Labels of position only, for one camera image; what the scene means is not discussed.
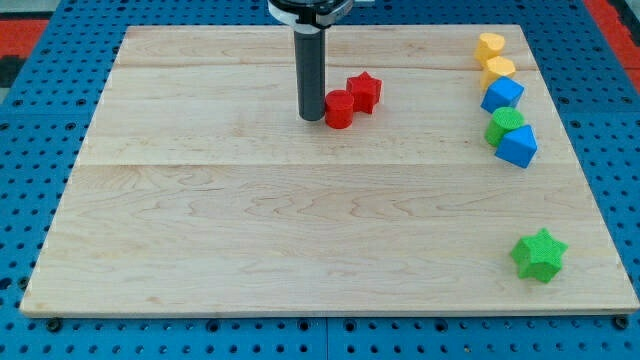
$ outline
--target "yellow pentagon block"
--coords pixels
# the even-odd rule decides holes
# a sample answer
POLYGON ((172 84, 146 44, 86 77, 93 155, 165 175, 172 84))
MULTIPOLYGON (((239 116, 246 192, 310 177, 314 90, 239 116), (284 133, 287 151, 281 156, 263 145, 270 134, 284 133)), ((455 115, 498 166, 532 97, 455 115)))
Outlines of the yellow pentagon block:
POLYGON ((482 67, 485 67, 487 60, 502 53, 504 44, 504 36, 494 33, 482 33, 478 39, 478 46, 473 57, 480 62, 482 67))
POLYGON ((482 78, 480 79, 480 87, 487 90, 489 85, 498 80, 501 76, 513 78, 516 74, 516 66, 513 61, 502 56, 496 56, 487 60, 487 66, 482 69, 482 78))

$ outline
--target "wood grain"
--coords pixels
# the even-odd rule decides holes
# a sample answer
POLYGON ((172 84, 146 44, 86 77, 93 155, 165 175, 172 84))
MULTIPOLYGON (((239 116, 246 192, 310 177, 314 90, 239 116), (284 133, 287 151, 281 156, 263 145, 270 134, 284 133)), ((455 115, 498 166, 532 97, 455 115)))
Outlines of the wood grain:
POLYGON ((327 87, 383 79, 343 131, 297 118, 283 27, 132 27, 22 311, 33 317, 619 314, 638 308, 518 26, 335 27, 327 87), (483 140, 477 36, 507 39, 540 150, 483 140), (548 227, 550 283, 509 251, 548 227))

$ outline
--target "blue pegboard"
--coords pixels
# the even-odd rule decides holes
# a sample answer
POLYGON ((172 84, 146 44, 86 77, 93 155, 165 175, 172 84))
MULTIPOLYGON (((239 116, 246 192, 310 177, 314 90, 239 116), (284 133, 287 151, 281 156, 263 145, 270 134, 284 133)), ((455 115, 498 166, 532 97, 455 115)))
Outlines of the blue pegboard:
MULTIPOLYGON (((0 358, 638 357, 638 315, 61 323, 22 316, 21 286, 35 265, 127 26, 275 24, 265 4, 61 2, 0 107, 0 358)), ((581 2, 377 0, 374 7, 354 9, 342 23, 520 24, 639 288, 640 99, 581 2)))

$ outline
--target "blue cube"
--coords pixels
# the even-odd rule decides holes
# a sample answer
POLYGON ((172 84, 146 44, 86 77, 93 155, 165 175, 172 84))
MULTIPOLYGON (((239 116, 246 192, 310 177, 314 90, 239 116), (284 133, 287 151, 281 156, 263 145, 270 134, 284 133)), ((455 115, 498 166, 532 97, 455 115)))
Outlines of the blue cube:
POLYGON ((506 76, 502 76, 489 86, 480 107, 490 113, 493 113, 499 107, 515 108, 523 92, 524 86, 506 76))
POLYGON ((533 128, 531 125, 525 125, 504 135, 496 150, 496 156, 521 168, 527 168, 536 151, 538 143, 533 128))

